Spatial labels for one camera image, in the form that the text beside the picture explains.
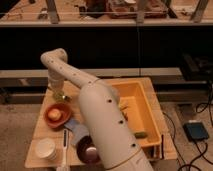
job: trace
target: orange bin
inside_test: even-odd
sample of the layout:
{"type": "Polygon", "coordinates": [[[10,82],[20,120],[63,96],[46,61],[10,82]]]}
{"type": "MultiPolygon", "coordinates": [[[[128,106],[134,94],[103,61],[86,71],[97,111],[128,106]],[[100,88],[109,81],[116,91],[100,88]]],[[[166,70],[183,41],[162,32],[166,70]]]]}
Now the orange bin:
{"type": "Polygon", "coordinates": [[[120,103],[126,104],[123,113],[127,115],[127,123],[133,133],[145,132],[146,138],[138,139],[142,147],[157,146],[161,136],[140,81],[127,81],[112,84],[120,94],[120,103]]]}

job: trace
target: concrete floor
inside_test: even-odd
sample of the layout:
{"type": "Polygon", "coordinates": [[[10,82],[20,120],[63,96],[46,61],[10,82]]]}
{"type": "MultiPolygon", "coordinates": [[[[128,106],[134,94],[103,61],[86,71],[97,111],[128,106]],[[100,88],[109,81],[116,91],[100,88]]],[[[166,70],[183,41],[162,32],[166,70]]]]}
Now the concrete floor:
{"type": "MultiPolygon", "coordinates": [[[[25,158],[32,138],[33,130],[37,121],[41,105],[19,104],[0,105],[0,171],[47,171],[49,169],[26,169],[25,158]]],[[[182,124],[188,119],[202,121],[208,130],[210,138],[206,141],[209,144],[206,157],[213,162],[213,131],[209,121],[208,111],[201,114],[182,115],[175,103],[161,103],[162,111],[172,118],[176,127],[175,143],[186,163],[189,163],[199,153],[196,146],[188,142],[182,124]]],[[[166,122],[173,135],[174,129],[170,120],[166,122]]],[[[204,159],[194,163],[202,171],[212,171],[213,165],[208,164],[204,159]]],[[[177,160],[158,161],[152,163],[155,171],[176,171],[180,167],[177,160]]],[[[101,167],[76,167],[73,171],[103,171],[101,167]]]]}

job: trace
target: red bowl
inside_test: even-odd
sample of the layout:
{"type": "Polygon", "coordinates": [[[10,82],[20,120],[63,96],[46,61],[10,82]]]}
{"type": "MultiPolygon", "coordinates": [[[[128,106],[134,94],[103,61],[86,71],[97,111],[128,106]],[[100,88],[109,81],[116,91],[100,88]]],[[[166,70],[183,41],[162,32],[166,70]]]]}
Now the red bowl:
{"type": "Polygon", "coordinates": [[[73,116],[73,111],[71,110],[70,106],[68,106],[65,103],[55,103],[55,104],[51,105],[50,107],[48,107],[46,109],[46,111],[44,112],[44,120],[45,120],[46,124],[50,128],[58,128],[58,127],[60,127],[65,122],[67,122],[72,116],[73,116]],[[60,117],[59,120],[53,121],[53,120],[51,120],[48,117],[48,113],[52,109],[58,109],[58,110],[60,110],[62,116],[60,117]]]}

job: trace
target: white cup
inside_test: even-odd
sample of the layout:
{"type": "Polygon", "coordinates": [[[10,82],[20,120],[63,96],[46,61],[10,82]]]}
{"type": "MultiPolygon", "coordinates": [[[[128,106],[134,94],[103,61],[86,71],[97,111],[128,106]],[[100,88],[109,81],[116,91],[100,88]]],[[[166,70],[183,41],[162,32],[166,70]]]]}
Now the white cup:
{"type": "Polygon", "coordinates": [[[36,156],[41,159],[54,160],[56,158],[56,145],[53,139],[41,139],[35,147],[36,156]]]}

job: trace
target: cable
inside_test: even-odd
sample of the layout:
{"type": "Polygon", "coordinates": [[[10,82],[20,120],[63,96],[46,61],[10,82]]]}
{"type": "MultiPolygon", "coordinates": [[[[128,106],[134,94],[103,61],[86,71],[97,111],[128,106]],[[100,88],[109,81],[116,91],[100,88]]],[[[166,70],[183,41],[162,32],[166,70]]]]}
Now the cable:
{"type": "Polygon", "coordinates": [[[184,164],[184,165],[182,165],[182,166],[178,169],[178,171],[182,171],[182,169],[183,169],[184,167],[193,167],[193,168],[197,169],[198,171],[202,171],[199,167],[197,167],[197,166],[195,166],[195,165],[191,165],[191,164],[184,164]]]}
{"type": "Polygon", "coordinates": [[[191,160],[191,162],[190,162],[190,164],[189,164],[189,165],[190,165],[190,166],[189,166],[189,171],[190,171],[190,169],[191,169],[191,165],[193,165],[193,163],[194,163],[196,160],[198,160],[199,158],[201,158],[201,157],[207,152],[207,150],[208,150],[208,144],[205,142],[205,149],[204,149],[204,151],[201,152],[198,156],[196,156],[194,159],[191,160]]]}
{"type": "MultiPolygon", "coordinates": [[[[200,148],[199,148],[198,144],[197,144],[197,143],[195,143],[195,145],[196,145],[196,147],[197,147],[198,151],[199,151],[199,152],[200,152],[200,154],[201,154],[202,152],[201,152],[201,150],[200,150],[200,148]]],[[[203,157],[203,159],[204,159],[204,160],[206,160],[209,164],[213,165],[213,162],[212,162],[212,161],[210,161],[209,159],[207,159],[204,155],[202,155],[202,157],[203,157]]]]}
{"type": "Polygon", "coordinates": [[[207,103],[199,103],[199,104],[197,104],[197,106],[196,106],[196,113],[202,113],[204,110],[206,110],[208,108],[210,122],[211,122],[211,125],[213,127],[213,117],[212,117],[212,112],[211,112],[211,105],[212,105],[212,100],[213,100],[213,84],[212,84],[211,81],[209,81],[208,85],[209,85],[208,101],[207,101],[207,103]]]}
{"type": "MultiPolygon", "coordinates": [[[[181,153],[180,153],[180,151],[178,150],[177,145],[176,145],[176,143],[175,143],[175,137],[176,137],[176,132],[177,132],[177,131],[176,131],[175,124],[174,124],[172,118],[171,118],[169,115],[167,115],[165,112],[163,112],[163,114],[164,114],[164,115],[167,117],[167,119],[169,119],[169,121],[172,123],[172,126],[173,126],[172,141],[173,141],[173,144],[174,144],[174,146],[175,146],[175,148],[176,148],[176,151],[177,151],[177,153],[178,153],[178,156],[181,158],[182,162],[183,162],[184,165],[185,165],[186,162],[185,162],[185,160],[183,159],[183,156],[181,155],[181,153]]],[[[177,159],[177,162],[178,162],[178,164],[179,164],[179,167],[181,167],[181,162],[180,162],[179,159],[177,159]]]]}

